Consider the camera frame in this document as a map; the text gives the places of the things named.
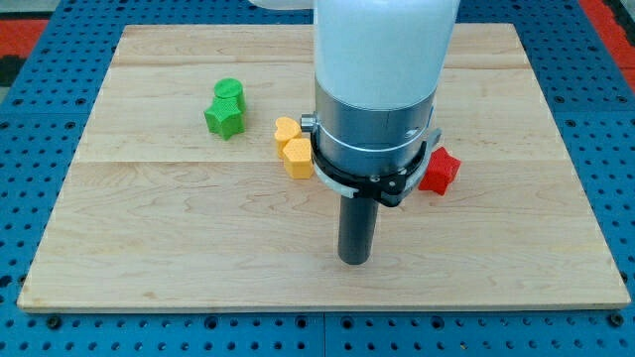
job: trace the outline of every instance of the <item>blue pegboard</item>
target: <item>blue pegboard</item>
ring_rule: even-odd
[[[16,307],[125,25],[311,20],[310,11],[267,11],[246,0],[62,1],[0,107],[0,355],[635,355],[632,307],[61,316]],[[463,0],[458,20],[516,26],[632,294],[635,98],[596,32],[567,0]]]

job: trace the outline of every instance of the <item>wood grain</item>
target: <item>wood grain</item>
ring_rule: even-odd
[[[630,301],[510,25],[457,25],[436,125],[446,196],[381,207],[371,259],[335,254],[337,195],[292,180],[279,116],[314,108],[309,26],[129,26],[18,305],[29,312],[527,310]],[[206,132],[243,81],[244,134]]]

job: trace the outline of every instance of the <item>yellow block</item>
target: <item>yellow block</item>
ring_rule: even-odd
[[[274,138],[276,138],[276,148],[278,150],[278,157],[282,158],[282,150],[287,145],[287,143],[294,138],[302,137],[302,130],[300,129],[300,124],[297,121],[288,118],[288,117],[280,117],[276,120],[276,133],[274,134]]]
[[[283,149],[285,170],[293,179],[310,179],[314,174],[311,162],[311,140],[291,139]]]

